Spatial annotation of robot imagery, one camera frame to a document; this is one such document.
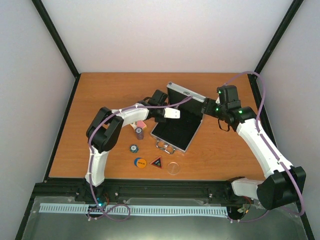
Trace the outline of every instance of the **triangular warning sign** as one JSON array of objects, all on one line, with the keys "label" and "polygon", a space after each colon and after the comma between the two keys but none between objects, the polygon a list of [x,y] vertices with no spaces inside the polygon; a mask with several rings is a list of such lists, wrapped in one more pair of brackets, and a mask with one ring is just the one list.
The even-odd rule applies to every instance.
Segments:
[{"label": "triangular warning sign", "polygon": [[158,156],[154,161],[150,163],[152,166],[162,169],[162,157]]}]

